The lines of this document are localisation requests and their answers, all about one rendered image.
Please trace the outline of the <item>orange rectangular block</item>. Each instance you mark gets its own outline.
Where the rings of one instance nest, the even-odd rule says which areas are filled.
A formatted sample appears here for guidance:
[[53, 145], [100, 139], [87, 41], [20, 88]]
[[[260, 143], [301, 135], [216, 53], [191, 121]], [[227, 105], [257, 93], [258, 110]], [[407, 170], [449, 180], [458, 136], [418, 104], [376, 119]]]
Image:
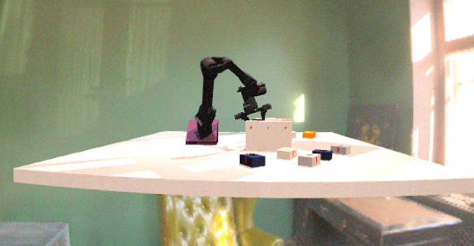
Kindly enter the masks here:
[[303, 133], [303, 138], [313, 139], [314, 137], [316, 137], [316, 132], [304, 132]]

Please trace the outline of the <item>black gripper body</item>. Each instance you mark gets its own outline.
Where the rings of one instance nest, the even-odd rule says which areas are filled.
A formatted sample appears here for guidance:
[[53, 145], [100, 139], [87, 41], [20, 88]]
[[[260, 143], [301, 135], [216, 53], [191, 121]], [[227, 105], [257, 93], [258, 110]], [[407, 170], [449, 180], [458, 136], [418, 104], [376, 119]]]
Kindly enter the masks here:
[[[246, 104], [251, 103], [252, 101], [255, 101], [255, 97], [250, 97], [250, 98], [244, 100], [244, 102]], [[243, 118], [246, 118], [247, 115], [250, 115], [252, 113], [259, 112], [259, 111], [261, 111], [261, 112], [267, 111], [267, 110], [272, 109], [272, 107], [271, 107], [271, 104], [268, 103], [268, 104], [262, 105], [261, 108], [255, 108], [255, 109], [256, 109], [255, 111], [250, 112], [248, 114], [246, 114], [245, 112], [244, 113], [243, 112], [237, 113], [237, 114], [234, 115], [235, 119], [243, 119]]]

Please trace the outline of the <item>small beige block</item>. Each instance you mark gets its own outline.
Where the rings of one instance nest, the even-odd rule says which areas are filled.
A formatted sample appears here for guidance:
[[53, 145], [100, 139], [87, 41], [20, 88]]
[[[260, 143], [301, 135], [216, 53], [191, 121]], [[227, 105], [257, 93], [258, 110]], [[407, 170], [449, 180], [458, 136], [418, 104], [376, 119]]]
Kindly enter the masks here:
[[297, 148], [295, 149], [283, 148], [283, 149], [277, 150], [277, 158], [290, 160], [296, 157], [296, 152], [297, 152]]

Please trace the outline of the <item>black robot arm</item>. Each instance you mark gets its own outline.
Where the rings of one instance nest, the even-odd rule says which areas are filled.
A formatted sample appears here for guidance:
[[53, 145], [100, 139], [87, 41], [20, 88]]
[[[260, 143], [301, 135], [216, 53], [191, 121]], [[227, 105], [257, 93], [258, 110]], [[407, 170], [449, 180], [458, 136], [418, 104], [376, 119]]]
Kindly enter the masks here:
[[[265, 83], [257, 83], [255, 78], [242, 71], [229, 57], [205, 57], [200, 61], [200, 68], [203, 75], [202, 104], [199, 106], [198, 113], [194, 117], [197, 121], [198, 136], [211, 136], [212, 123], [216, 117], [216, 109], [212, 105], [214, 80], [218, 73], [229, 69], [239, 77], [246, 87], [240, 86], [237, 92], [241, 92], [244, 100], [267, 93]], [[255, 111], [257, 107], [258, 104], [256, 101], [252, 101], [248, 104], [244, 102], [243, 104], [243, 109], [246, 114]]]

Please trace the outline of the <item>white block with red arrow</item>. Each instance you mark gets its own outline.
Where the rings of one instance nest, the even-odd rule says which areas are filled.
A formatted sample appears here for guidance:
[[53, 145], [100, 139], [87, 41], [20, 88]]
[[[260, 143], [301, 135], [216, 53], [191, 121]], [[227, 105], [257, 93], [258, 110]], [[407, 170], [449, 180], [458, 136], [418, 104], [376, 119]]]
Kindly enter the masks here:
[[334, 154], [350, 154], [351, 153], [351, 146], [349, 146], [349, 145], [331, 145], [330, 150], [333, 151]]

